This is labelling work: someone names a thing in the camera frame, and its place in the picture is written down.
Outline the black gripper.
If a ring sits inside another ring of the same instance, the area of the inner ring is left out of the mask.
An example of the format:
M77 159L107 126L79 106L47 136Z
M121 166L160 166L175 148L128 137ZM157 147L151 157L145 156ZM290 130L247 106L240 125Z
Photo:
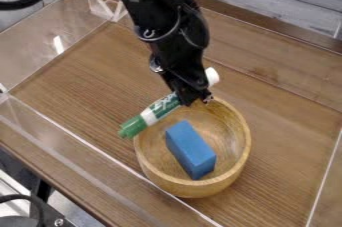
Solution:
M149 68L159 72L180 104L212 98L202 63L210 42L207 22L195 0L168 4L163 0L133 1L133 28L149 45Z

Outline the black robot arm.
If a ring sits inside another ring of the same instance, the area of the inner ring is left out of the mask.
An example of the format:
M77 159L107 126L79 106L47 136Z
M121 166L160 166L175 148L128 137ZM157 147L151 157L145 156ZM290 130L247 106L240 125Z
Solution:
M40 0L0 1L0 11L19 10ZM211 96L203 53L210 31L195 0L120 0L137 38L151 49L149 69L157 73L180 103Z

